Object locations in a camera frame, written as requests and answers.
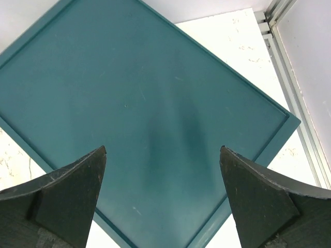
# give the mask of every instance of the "teal board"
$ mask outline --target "teal board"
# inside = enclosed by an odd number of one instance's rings
[[[47,172],[105,145],[95,220],[122,247],[202,247],[226,145],[267,166],[299,120],[137,0],[61,0],[0,56],[0,126]]]

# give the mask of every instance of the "tray rim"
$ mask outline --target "tray rim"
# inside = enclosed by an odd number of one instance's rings
[[[72,3],[79,0],[59,0],[55,5],[53,5],[42,17],[40,17],[31,27],[29,27],[17,40],[15,40],[7,49],[0,53],[0,70],[8,63],[12,58],[14,58],[26,45],[28,45],[36,36],[38,36],[42,30],[48,26],[52,21],[62,13],[67,7]],[[156,12],[149,5],[144,3],[141,0],[131,0],[136,1],[139,4],[142,4],[150,12],[152,12],[157,18],[160,18],[162,21],[166,22],[168,25],[171,25],[177,32],[180,32],[188,40],[193,42],[199,48],[203,49],[208,56],[211,56],[217,62],[225,66],[229,71],[239,77],[244,81],[248,86],[255,90],[258,95],[262,96],[266,101],[271,103],[275,108],[284,114],[284,120],[279,125],[279,127],[274,131],[273,135],[270,136],[270,139],[265,143],[264,147],[253,159],[254,162],[268,165],[271,162],[277,152],[287,141],[286,138],[290,137],[291,134],[296,130],[300,124],[300,120],[296,118],[293,114],[290,114],[289,111],[284,109],[279,103],[270,98],[262,90],[258,89],[250,81],[248,81],[241,74],[232,69],[229,65],[223,62],[216,55],[207,50],[204,46],[199,44],[193,38],[188,36],[184,31],[179,29],[176,25],[172,24],[158,12]],[[0,113],[0,127],[46,172],[49,173],[56,168],[51,166],[51,163],[48,163],[45,158],[42,158],[37,150],[34,149],[32,145],[29,145],[29,142],[24,140],[24,135],[19,135],[11,126],[10,122],[6,121]],[[216,209],[210,214],[209,219],[201,226],[193,238],[189,241],[186,247],[205,247],[212,237],[216,234],[219,228],[223,225],[225,220],[230,216],[231,208],[229,205],[228,197],[225,196]],[[120,247],[137,247],[128,237],[126,237],[98,208],[95,210],[94,220],[100,225],[100,227],[120,246]]]

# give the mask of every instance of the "metal frame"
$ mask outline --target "metal frame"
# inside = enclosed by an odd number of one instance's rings
[[[289,109],[302,121],[297,130],[316,184],[319,187],[331,189],[331,170],[329,164],[277,28],[279,21],[286,15],[295,2],[296,0],[273,0],[265,13],[257,12],[255,13],[255,17]]]

